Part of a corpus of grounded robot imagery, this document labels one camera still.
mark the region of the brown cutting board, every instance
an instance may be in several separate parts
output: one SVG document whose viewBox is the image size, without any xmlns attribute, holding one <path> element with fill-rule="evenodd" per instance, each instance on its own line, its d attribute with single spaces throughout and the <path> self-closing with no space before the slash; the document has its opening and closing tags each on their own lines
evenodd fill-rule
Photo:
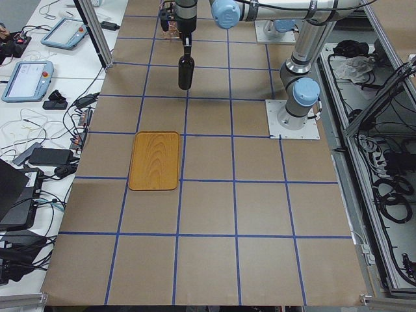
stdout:
<svg viewBox="0 0 416 312">
<path fill-rule="evenodd" d="M 179 178 L 179 134 L 139 132 L 130 164 L 131 190 L 174 190 Z"/>
</svg>

